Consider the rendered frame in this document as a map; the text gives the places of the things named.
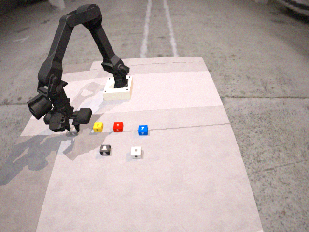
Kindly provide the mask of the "yellow block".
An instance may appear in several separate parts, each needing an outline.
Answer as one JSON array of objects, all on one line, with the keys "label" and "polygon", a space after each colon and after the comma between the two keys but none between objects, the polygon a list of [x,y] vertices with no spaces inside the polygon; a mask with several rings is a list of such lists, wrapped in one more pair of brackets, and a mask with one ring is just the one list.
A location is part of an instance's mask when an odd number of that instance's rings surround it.
[{"label": "yellow block", "polygon": [[94,130],[94,132],[102,132],[103,131],[103,124],[95,122],[93,130]]}]

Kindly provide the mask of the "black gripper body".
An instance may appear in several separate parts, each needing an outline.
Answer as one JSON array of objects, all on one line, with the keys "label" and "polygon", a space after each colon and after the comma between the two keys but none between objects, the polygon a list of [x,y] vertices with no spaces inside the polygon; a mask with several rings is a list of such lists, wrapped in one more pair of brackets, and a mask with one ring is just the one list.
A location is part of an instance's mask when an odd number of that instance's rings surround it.
[{"label": "black gripper body", "polygon": [[[75,111],[74,107],[71,107],[70,105],[70,98],[67,98],[67,101],[60,106],[54,106],[53,111],[58,112],[59,109],[63,110],[65,113],[68,114],[68,119],[73,119],[74,122],[78,122],[80,124],[87,124],[90,121],[92,111],[90,108],[80,108],[79,111]],[[50,111],[45,114],[45,117],[43,118],[46,125],[49,125],[50,123],[51,114]]]}]

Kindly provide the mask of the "red block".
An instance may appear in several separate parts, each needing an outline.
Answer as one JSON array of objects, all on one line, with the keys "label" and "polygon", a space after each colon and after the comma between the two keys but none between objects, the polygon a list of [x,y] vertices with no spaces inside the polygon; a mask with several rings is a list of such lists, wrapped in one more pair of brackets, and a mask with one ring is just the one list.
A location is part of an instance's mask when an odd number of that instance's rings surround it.
[{"label": "red block", "polygon": [[115,122],[113,127],[114,132],[123,132],[123,126],[122,122]]}]

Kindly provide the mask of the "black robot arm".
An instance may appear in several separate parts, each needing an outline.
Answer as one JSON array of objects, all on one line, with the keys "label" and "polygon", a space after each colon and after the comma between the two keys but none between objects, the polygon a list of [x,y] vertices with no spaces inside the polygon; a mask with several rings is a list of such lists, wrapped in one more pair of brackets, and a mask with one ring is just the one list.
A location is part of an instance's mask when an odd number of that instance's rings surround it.
[{"label": "black robot arm", "polygon": [[[103,69],[113,74],[115,81],[113,88],[128,87],[129,79],[126,76],[130,72],[130,68],[125,66],[114,53],[101,23],[102,14],[96,4],[80,5],[76,10],[63,15],[59,20],[49,54],[38,73],[37,92],[39,94],[27,102],[30,112],[37,120],[50,111],[49,129],[54,132],[63,132],[66,127],[69,127],[68,114],[61,109],[58,112],[51,109],[53,106],[63,105],[67,101],[63,87],[68,83],[61,80],[62,60],[75,26],[82,24],[90,31],[103,56],[101,63]],[[48,89],[44,88],[45,85]]]}]

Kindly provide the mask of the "blue block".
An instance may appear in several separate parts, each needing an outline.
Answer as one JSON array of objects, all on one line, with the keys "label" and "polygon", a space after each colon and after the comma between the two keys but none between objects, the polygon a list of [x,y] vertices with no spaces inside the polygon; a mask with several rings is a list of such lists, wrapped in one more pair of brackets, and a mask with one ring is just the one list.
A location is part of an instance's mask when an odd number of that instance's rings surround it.
[{"label": "blue block", "polygon": [[148,126],[147,125],[139,125],[138,134],[140,135],[147,135],[148,134]]}]

